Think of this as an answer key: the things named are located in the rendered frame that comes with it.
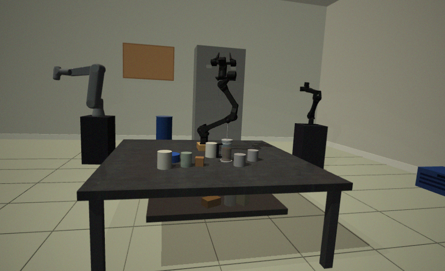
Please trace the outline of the blue cylinder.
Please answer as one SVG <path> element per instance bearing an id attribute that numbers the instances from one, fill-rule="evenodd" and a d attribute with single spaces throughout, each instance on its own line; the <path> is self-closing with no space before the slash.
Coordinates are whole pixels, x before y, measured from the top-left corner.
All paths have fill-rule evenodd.
<path id="1" fill-rule="evenodd" d="M 177 163 L 180 161 L 180 153 L 172 152 L 172 163 Z"/>

